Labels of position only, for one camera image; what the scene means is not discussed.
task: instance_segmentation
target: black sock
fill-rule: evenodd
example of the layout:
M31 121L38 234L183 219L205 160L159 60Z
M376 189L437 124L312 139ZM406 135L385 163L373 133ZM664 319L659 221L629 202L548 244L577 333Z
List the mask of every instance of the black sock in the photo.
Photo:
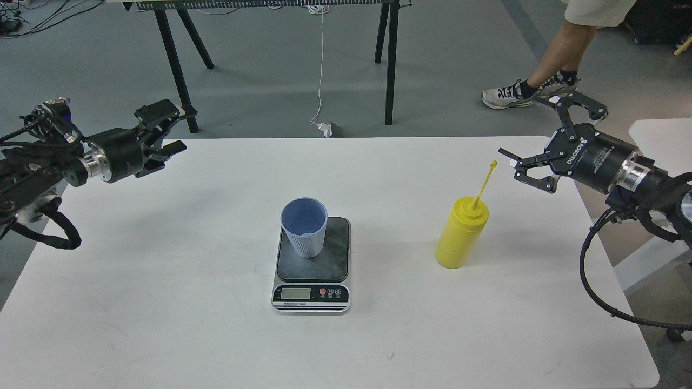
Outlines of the black sock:
M560 75L562 75L563 81L566 82L567 85L572 86L576 83L576 71L560 70Z
M527 81L528 80L524 80L519 83L519 89L521 89L521 96L523 98L530 98L538 90L538 88L534 88L531 85L529 85Z

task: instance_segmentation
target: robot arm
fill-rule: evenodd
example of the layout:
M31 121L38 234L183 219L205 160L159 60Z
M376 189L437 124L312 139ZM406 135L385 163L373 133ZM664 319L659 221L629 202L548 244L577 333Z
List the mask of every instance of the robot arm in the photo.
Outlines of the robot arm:
M499 150L516 162L515 179L555 193L559 178L570 177L607 194L605 202L618 212L620 220L638 220L648 232L670 242L682 239L692 248L692 186L688 184L692 172L669 177L634 145L601 133L590 123L574 125L567 112L573 104L588 109L592 120L608 115L605 106L580 93L541 102L558 112L563 126L542 154L521 158ZM527 174L529 169L540 166L549 166L554 175L536 179ZM654 224L652 210L665 215L675 233Z
M171 156L185 150L181 141L163 145L163 139L176 123L197 114L191 107L179 109L162 100L136 110L138 125L131 129L114 128L84 137L71 122L68 103L60 98L36 106L31 114L20 117L24 127L0 138L5 156L0 160L0 239L11 229L53 247L77 248L81 239L72 223L57 211L61 199L55 186L65 179L78 187L94 176L113 183L163 169ZM10 141L23 133L39 140ZM44 216L63 228L67 239L26 228Z

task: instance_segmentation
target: sneaker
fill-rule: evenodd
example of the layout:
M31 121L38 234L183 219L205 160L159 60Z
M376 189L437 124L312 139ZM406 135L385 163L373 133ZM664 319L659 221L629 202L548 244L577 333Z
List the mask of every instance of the sneaker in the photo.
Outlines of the sneaker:
M496 89L488 89L483 92L481 100L483 103L492 109L505 109L510 107L528 107L534 102L531 101L533 96L524 98L521 94L519 84L521 80L516 80L514 84Z
M574 85L568 85L563 76L558 72L556 75L544 82L543 85L538 88L538 97L540 98L550 98L552 96L565 97L568 93L576 91L576 85L579 83L580 78L576 79Z

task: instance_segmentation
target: bottle nozzle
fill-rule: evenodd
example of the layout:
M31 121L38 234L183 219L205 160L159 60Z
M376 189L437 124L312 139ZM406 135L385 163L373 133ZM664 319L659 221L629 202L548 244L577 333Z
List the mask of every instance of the bottle nozzle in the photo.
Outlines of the bottle nozzle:
M485 182L483 183L483 187L480 188L480 193L478 194L478 196L476 196L475 199L473 199L473 202L471 203L471 209L475 210L476 207L478 207L478 201L480 201L480 197L483 195L483 191L485 190L485 186L488 185L488 180L490 179L490 174L493 173L493 169L495 169L497 166L498 166L497 161L493 161L490 164L490 170L488 171L488 176L485 177Z

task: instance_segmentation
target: black table leg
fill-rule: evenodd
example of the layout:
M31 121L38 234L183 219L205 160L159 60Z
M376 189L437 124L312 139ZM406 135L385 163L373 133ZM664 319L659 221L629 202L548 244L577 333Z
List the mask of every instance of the black table leg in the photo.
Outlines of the black table leg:
M158 29L161 32L161 39L163 40L163 46L166 49L168 63L170 64L171 71L173 72L173 79L175 80L175 85L178 88L180 100L183 105L192 105L192 103L190 102L190 94L188 93L188 87L187 85L185 85L183 69L180 67L178 53L176 52L175 44L173 43L173 35L171 34L171 28L168 25L166 11L154 10L154 14L156 15L156 23L158 23ZM188 119L188 127L190 127L190 132L192 133L199 131L199 127L197 127L197 120L194 117Z
M394 111L394 72L397 67L397 33L399 32L399 0L392 0L390 6L390 36L387 47L387 101L385 104L385 125L392 125Z
M380 11L380 27L377 30L377 45L375 46L375 63L382 62L382 47L385 43L385 30L387 30L387 15L389 14L389 3L382 3Z
M207 53L207 48L204 47L204 43L202 43L202 39L199 37L197 29L194 27L194 24L192 23L192 19L190 18L188 10L178 10L178 15L180 15L180 18L183 20L183 25L185 25L185 28L188 30L190 38L192 38L192 43L194 43L194 47L197 48L197 52L202 57L202 60L204 61L204 66L207 66L207 69L213 69L214 63L212 62L212 59L209 57L209 53Z

